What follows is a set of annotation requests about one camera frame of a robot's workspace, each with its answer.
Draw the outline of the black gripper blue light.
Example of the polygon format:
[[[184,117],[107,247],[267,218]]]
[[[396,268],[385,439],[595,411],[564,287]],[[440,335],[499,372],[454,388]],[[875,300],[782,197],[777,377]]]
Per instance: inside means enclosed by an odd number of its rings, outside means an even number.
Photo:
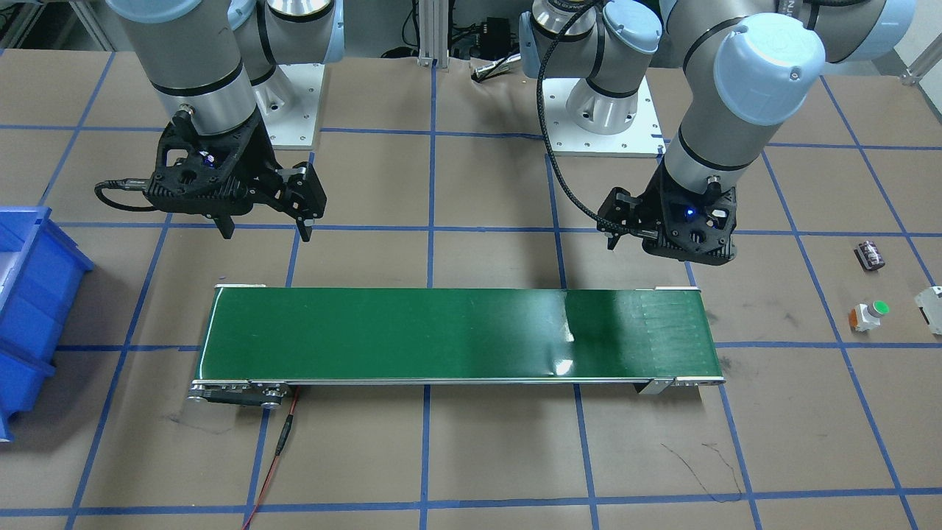
[[[673,180],[660,163],[640,195],[638,222],[655,233],[642,239],[649,255],[720,266],[736,258],[732,234],[737,225],[737,189],[710,183],[702,194]]]

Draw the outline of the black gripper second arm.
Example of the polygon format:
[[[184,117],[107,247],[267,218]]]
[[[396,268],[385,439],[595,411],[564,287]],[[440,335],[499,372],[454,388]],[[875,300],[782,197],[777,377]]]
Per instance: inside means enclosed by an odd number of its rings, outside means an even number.
[[[178,110],[158,141],[155,170],[144,190],[159,211],[215,218],[223,239],[235,231],[232,216],[264,204],[282,212],[283,179],[272,142],[256,110],[234,130],[200,135],[195,113]],[[297,232],[309,242],[312,218],[297,218]]]

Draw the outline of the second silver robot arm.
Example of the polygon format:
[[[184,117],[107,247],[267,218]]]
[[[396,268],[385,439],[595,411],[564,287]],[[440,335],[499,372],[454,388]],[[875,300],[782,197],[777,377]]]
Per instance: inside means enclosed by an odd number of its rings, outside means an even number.
[[[313,165],[279,164],[266,118],[295,104],[286,65],[342,57],[337,1],[109,1],[169,112],[144,179],[94,194],[135,213],[198,215],[231,239],[233,218],[265,205],[309,241],[327,195]]]

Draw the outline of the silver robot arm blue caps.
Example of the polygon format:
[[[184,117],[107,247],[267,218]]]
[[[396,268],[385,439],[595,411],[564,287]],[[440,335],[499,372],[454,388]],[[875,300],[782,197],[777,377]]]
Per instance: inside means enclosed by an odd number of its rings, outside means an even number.
[[[737,254],[737,181],[824,65],[881,57],[915,13],[914,1],[535,1],[518,36],[556,181],[608,249],[630,235],[649,255],[720,266]],[[545,81],[576,81],[565,110],[582,130],[623,133],[662,39],[681,60],[692,101],[645,191],[615,187],[592,211],[555,161]]]

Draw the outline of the second white arm base plate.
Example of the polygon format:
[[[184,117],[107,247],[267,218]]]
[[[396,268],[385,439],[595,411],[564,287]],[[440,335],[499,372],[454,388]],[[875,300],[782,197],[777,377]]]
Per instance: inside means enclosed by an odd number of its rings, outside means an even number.
[[[323,64],[279,65],[252,85],[275,149],[313,149],[324,80]]]

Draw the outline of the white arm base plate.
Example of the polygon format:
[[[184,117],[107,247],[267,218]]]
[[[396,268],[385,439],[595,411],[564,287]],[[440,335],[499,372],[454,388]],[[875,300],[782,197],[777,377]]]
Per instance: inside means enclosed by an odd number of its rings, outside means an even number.
[[[556,155],[655,158],[665,151],[648,79],[625,99],[593,93],[582,79],[544,81],[545,124]]]

